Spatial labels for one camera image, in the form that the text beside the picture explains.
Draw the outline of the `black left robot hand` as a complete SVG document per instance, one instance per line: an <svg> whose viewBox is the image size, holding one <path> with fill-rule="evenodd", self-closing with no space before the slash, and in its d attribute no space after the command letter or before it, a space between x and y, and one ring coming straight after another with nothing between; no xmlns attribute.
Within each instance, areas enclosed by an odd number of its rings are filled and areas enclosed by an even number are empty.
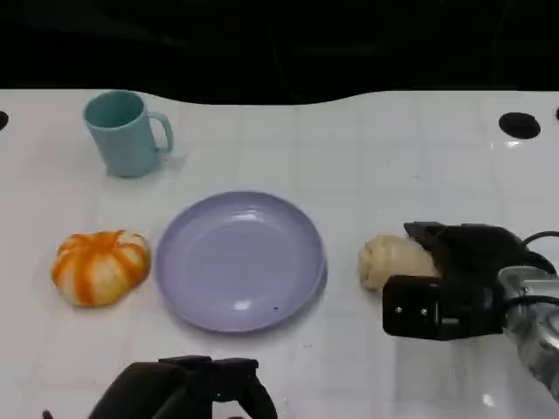
<svg viewBox="0 0 559 419"><path fill-rule="evenodd" d="M237 402L250 418L276 418L257 376L259 362L188 355L134 362L94 406L91 418L211 418L215 403Z"/></svg>

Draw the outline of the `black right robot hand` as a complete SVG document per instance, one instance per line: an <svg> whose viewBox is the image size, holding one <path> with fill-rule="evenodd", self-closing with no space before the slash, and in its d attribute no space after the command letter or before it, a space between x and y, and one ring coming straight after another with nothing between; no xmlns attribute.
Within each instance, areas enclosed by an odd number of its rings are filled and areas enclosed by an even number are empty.
<svg viewBox="0 0 559 419"><path fill-rule="evenodd" d="M431 254L442 278L451 281L491 285L499 271L508 266L532 266L556 273L544 256L531 251L522 239L499 226L408 222L404 230Z"/></svg>

